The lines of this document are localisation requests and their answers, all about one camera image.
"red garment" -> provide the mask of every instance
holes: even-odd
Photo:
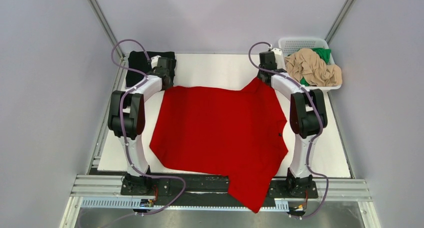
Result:
[[[165,91],[150,148],[170,169],[228,176],[228,193],[257,213],[287,154],[275,91],[255,78],[241,91]]]

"wall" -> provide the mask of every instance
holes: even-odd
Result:
[[[283,36],[324,38],[345,1],[98,0],[118,40],[133,38],[153,51],[240,54]]]
[[[56,228],[117,69],[87,0],[0,0],[0,227]]]
[[[384,228],[422,227],[423,0],[357,0],[330,43],[343,140]]]

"green cloth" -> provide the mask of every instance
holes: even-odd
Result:
[[[309,85],[309,83],[308,83],[308,82],[306,82],[306,80],[305,80],[305,78],[304,78],[304,77],[300,80],[300,83],[301,83],[302,85],[306,86],[306,87],[310,86],[310,85]]]
[[[321,47],[314,47],[311,48],[312,51],[316,52],[319,57],[324,60],[324,62],[326,64],[328,64],[330,62],[330,54],[331,54],[331,49],[325,49],[325,48],[321,48]]]

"tan towel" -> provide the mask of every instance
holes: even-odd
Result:
[[[327,65],[310,48],[302,48],[285,57],[284,61],[288,74],[298,82],[304,77],[311,86],[331,87],[342,83],[342,70],[340,67]]]

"folded black cloth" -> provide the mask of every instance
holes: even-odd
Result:
[[[167,57],[175,59],[175,53],[174,52],[150,52],[148,51],[147,54],[149,57],[154,56],[161,56],[161,57]],[[150,64],[147,63],[147,58],[145,56],[144,52],[136,52],[132,51],[128,57],[128,67],[132,69],[136,69],[138,71],[142,71],[144,73],[148,73],[152,70],[152,67]],[[126,87],[132,87],[139,83],[143,79],[143,76],[139,73],[128,71],[126,73],[125,82]]]

